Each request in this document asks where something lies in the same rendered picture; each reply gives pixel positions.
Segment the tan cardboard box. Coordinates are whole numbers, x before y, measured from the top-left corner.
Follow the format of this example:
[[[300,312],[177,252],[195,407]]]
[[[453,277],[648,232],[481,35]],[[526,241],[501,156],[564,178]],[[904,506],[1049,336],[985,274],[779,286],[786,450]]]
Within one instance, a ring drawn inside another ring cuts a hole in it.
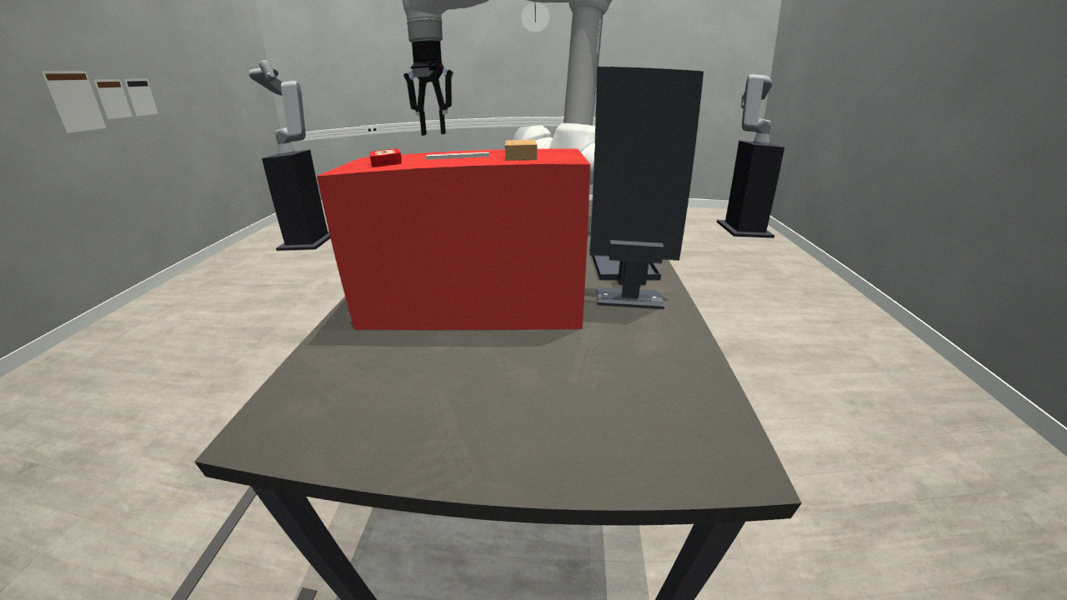
[[[509,140],[504,142],[504,161],[538,160],[536,140]]]

